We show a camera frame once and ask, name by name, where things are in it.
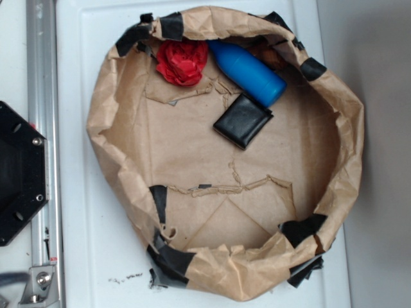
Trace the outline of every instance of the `black tape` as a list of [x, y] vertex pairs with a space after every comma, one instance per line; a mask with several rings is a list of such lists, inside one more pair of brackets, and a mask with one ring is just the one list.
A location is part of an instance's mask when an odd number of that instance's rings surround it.
[[[266, 21], [272, 22], [273, 24], [278, 24], [279, 26], [283, 27], [284, 29], [287, 29], [289, 32], [293, 33], [293, 31], [291, 31], [290, 27], [287, 26], [287, 24], [285, 23], [284, 19], [278, 15], [275, 12], [272, 12], [271, 14], [267, 15], [266, 17], [264, 17], [264, 19]], [[292, 40], [292, 43], [295, 47], [298, 48], [298, 50], [304, 50], [305, 47], [302, 44], [302, 42], [300, 42], [297, 37], [294, 37], [294, 39]]]
[[307, 237], [316, 234], [326, 219], [325, 215], [312, 214], [303, 221], [287, 221], [278, 227], [295, 248]]
[[304, 47], [304, 45], [302, 44], [302, 42], [300, 42], [299, 40], [297, 40], [297, 37], [295, 37], [295, 38], [293, 39], [293, 45], [294, 45], [295, 47], [297, 47], [298, 50], [304, 50], [304, 49], [305, 49], [305, 47]]
[[199, 189], [206, 189], [206, 188], [210, 188], [210, 187], [212, 187], [211, 184], [200, 184], [200, 185], [198, 186]]
[[314, 81], [327, 71], [327, 67], [323, 66], [314, 58], [308, 58], [301, 64], [300, 70], [308, 81]]
[[274, 44], [274, 46], [280, 45], [280, 44], [284, 44], [284, 43], [287, 43], [287, 42], [288, 42], [287, 40], [280, 40], [279, 42], [276, 42], [276, 43]]
[[161, 281], [153, 268], [150, 269], [150, 275], [152, 276], [150, 279], [150, 285], [148, 286], [150, 289], [153, 289], [154, 287], [168, 287], [168, 285], [161, 284]]
[[282, 26], [283, 28], [287, 29], [289, 32], [292, 32], [291, 29], [285, 23], [284, 19], [276, 12], [268, 14], [266, 17], [264, 17], [264, 19], [266, 21], [272, 22], [273, 24], [278, 24], [279, 26]]
[[143, 24], [149, 24], [154, 20], [153, 13], [146, 13], [140, 15], [140, 22]]
[[169, 16], [161, 17], [162, 37], [168, 40], [182, 40], [184, 24], [180, 12], [172, 13]]
[[309, 279], [314, 270], [320, 270], [324, 267], [322, 257], [315, 257], [301, 265], [290, 269], [291, 278], [287, 280], [293, 287], [299, 287], [304, 279]]
[[138, 42], [137, 43], [137, 50], [146, 53], [147, 52], [147, 45], [142, 43], [142, 42]]
[[125, 56], [133, 45], [140, 40], [150, 38], [151, 24], [135, 24], [124, 32], [123, 36], [116, 42], [119, 56]]
[[151, 245], [147, 248], [155, 272], [155, 277], [152, 275], [153, 283], [159, 286], [186, 287], [189, 280], [185, 274], [195, 253], [181, 252], [169, 247], [158, 231], [153, 245], [159, 252]]
[[166, 206], [167, 206], [167, 187], [162, 185], [155, 185], [150, 187], [153, 195], [157, 213], [161, 223], [166, 223]]

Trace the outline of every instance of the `red flower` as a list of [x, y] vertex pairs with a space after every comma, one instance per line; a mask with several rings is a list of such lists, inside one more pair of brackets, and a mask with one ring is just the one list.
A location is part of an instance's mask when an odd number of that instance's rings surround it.
[[191, 87], [200, 82], [207, 55], [208, 45], [202, 40], [167, 40], [157, 53], [157, 70], [168, 82]]

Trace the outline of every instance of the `bolt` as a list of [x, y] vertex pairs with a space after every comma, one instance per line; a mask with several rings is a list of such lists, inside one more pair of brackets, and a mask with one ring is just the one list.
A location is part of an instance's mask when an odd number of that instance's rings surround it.
[[38, 303], [40, 301], [40, 295], [34, 294], [30, 296], [30, 303]]
[[51, 283], [51, 276], [43, 271], [37, 275], [37, 283], [41, 287], [47, 287]]
[[41, 140], [40, 138], [34, 138], [33, 141], [32, 141], [32, 143], [33, 143], [35, 146], [41, 146], [41, 145], [43, 144], [43, 140]]

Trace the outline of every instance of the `blue bottle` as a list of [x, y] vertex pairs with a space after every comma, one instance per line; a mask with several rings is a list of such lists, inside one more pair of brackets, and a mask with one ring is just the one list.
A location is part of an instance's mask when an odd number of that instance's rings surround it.
[[219, 40], [207, 43], [220, 69], [264, 107], [285, 91], [286, 82], [244, 48]]

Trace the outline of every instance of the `brown paper bag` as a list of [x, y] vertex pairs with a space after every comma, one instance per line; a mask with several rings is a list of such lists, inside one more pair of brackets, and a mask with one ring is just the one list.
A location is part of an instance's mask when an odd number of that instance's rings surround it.
[[[274, 119], [246, 151], [213, 131], [241, 90], [211, 53], [195, 87], [156, 72], [161, 41], [183, 37], [265, 39], [291, 64], [279, 72], [288, 87], [271, 107]], [[203, 6], [142, 15], [103, 62], [87, 131], [158, 284], [244, 301], [301, 280], [358, 195], [363, 105], [276, 13]]]

